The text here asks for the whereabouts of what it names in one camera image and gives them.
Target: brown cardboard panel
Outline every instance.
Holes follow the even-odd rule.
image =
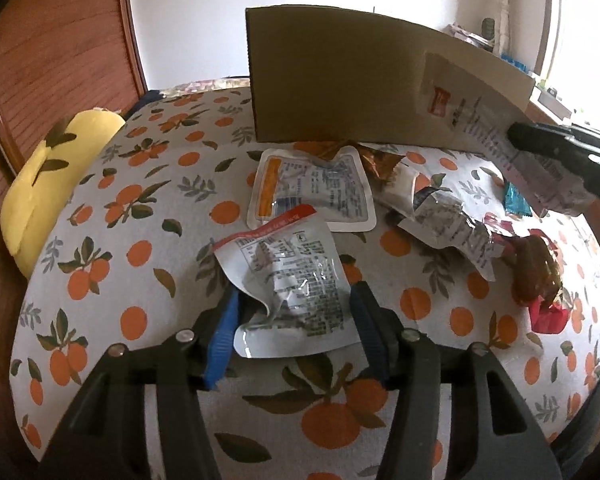
[[[470,150],[426,114],[427,52],[471,72],[521,110],[534,85],[520,70],[442,32],[380,14],[319,6],[247,9],[256,137],[352,139]]]

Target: orange stripe on packet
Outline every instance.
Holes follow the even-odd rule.
[[[267,161],[267,169],[262,179],[260,199],[258,200],[258,216],[261,218],[268,218],[273,213],[273,195],[278,185],[278,171],[281,164],[282,159],[273,156]]]

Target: yellow plush toy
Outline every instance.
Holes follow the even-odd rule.
[[[106,110],[87,110],[56,123],[11,184],[0,228],[27,279],[75,186],[124,123]]]

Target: metal pivot bolt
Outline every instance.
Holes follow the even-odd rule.
[[[414,330],[413,328],[405,328],[401,335],[402,339],[404,339],[407,343],[415,343],[420,339],[420,332]]]
[[[489,349],[484,343],[474,343],[471,346],[471,350],[474,354],[479,355],[480,357],[484,357],[489,353]]]
[[[120,357],[125,351],[126,347],[122,343],[115,343],[107,349],[107,354],[111,357]]]
[[[195,336],[196,335],[193,333],[193,330],[189,330],[188,328],[186,328],[184,330],[180,330],[176,334],[176,341],[178,341],[179,343],[189,343],[193,341]]]

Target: orange fruit print tablecloth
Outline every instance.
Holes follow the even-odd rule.
[[[247,230],[254,172],[274,146],[256,142],[250,101],[250,89],[238,88],[152,103],[76,187],[30,280],[13,346],[15,414],[38,459],[107,347],[159,344],[217,304],[226,278],[211,245]],[[541,229],[560,247],[570,322],[559,335],[542,335],[531,332],[501,262],[496,282],[487,282],[459,254],[431,250],[389,226],[379,205],[371,232],[333,235],[349,281],[367,280],[405,326],[457,348],[488,344],[554,438],[600,378],[600,248],[587,223],[554,212],[507,217],[500,173],[476,155],[382,148],[407,156],[420,171],[417,186],[446,187],[476,214]],[[359,344],[298,359],[234,357],[218,389],[200,394],[222,477],[373,476],[397,393],[384,391],[366,368]],[[443,388],[434,478],[445,475],[449,397]],[[146,402],[151,413],[150,388]],[[147,431],[154,478],[164,477],[155,417],[147,417]]]

